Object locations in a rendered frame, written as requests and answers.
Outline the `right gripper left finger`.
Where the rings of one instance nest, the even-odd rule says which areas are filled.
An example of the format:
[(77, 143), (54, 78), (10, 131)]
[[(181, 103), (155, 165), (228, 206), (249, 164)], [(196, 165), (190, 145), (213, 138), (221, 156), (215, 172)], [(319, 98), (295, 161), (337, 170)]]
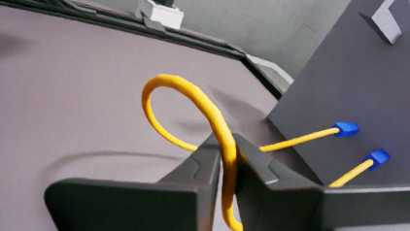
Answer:
[(213, 132), (165, 184), (65, 178), (44, 202), (57, 231), (213, 231), (221, 157)]

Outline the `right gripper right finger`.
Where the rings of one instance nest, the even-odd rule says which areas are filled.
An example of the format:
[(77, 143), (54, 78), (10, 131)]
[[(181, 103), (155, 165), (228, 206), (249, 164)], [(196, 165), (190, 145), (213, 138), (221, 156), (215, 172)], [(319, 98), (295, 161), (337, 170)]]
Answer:
[(235, 143), (234, 192), (243, 231), (410, 224), (410, 183), (320, 186), (239, 133), (230, 134)]

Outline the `yellow patch cord with blue plugs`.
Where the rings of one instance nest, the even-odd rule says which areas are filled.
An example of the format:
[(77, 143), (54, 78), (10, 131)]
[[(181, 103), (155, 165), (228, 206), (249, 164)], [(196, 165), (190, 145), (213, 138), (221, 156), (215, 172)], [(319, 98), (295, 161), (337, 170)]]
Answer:
[[(195, 85), (178, 76), (159, 75), (148, 80), (142, 90), (141, 102), (142, 109), (145, 117), (154, 130), (160, 134), (164, 139), (168, 140), (172, 144), (195, 151), (197, 147), (186, 144), (169, 133), (167, 133), (155, 120), (150, 106), (150, 98), (152, 92), (161, 86), (174, 88), (187, 98), (198, 108), (198, 110), (205, 115), (208, 122), (220, 144), (222, 155), (222, 218), (226, 226), (232, 231), (242, 231), (241, 223), (238, 223), (233, 216), (233, 198), (237, 177), (237, 163), (235, 143), (228, 130), (228, 127), (222, 117), (220, 110), (209, 100), (209, 98)], [(280, 144), (263, 147), (264, 151), (270, 151), (275, 149), (282, 149), (285, 147), (293, 146), (299, 143), (303, 143), (309, 140), (313, 140), (325, 135), (334, 134), (337, 138), (348, 136), (353, 129), (345, 122), (335, 123), (331, 129), (320, 131), (314, 134), (310, 134), (304, 137), (286, 141)], [(330, 185), (342, 185), (369, 166), (373, 165), (372, 160), (367, 160), (360, 164), (357, 168), (333, 182)]]

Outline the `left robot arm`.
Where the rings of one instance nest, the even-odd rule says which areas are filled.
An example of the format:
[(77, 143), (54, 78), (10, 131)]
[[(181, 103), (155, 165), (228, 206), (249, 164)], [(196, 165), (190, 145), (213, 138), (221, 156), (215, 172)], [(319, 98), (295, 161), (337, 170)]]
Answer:
[(152, 1), (155, 2), (159, 6), (163, 6), (163, 7), (176, 10), (176, 8), (173, 6), (174, 0), (152, 0)]

